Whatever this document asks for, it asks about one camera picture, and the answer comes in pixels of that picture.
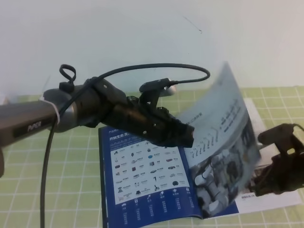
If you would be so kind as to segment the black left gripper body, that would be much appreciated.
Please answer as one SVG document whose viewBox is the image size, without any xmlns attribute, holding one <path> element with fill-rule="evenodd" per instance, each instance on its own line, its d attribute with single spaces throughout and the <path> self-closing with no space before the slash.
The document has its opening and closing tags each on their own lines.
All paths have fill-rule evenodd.
<svg viewBox="0 0 304 228">
<path fill-rule="evenodd" d="M 81 124 L 95 127 L 103 123 L 148 140 L 157 146 L 193 146 L 194 127 L 175 119 L 167 109 L 143 104 L 105 79 L 80 96 Z"/>
</svg>

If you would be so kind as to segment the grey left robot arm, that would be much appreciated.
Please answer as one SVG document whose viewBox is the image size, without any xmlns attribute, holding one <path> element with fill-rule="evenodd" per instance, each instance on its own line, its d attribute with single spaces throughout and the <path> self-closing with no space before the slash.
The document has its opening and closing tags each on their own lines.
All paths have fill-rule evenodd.
<svg viewBox="0 0 304 228">
<path fill-rule="evenodd" d="M 101 80 L 68 107 L 55 125 L 55 132 L 63 133 L 78 126 L 94 128 L 103 123 L 157 146 L 190 148 L 194 128 L 174 118 L 166 108 L 157 106 L 161 96 L 173 94 L 175 85 L 176 81 L 167 78 L 148 82 L 140 87 L 140 97 L 135 97 Z M 49 129 L 60 108 L 71 97 L 72 93 L 50 89 L 41 100 L 2 105 L 1 147 Z"/>
</svg>

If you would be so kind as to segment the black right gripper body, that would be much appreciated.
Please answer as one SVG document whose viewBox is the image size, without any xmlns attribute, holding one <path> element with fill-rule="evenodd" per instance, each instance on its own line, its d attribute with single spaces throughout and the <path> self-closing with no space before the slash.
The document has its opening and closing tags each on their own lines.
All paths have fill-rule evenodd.
<svg viewBox="0 0 304 228">
<path fill-rule="evenodd" d="M 280 195 L 304 187 L 304 144 L 294 135 L 295 127 L 304 129 L 297 123 L 283 123 L 258 135 L 262 146 L 274 144 L 279 154 L 250 182 L 249 190 L 256 196 Z"/>
</svg>

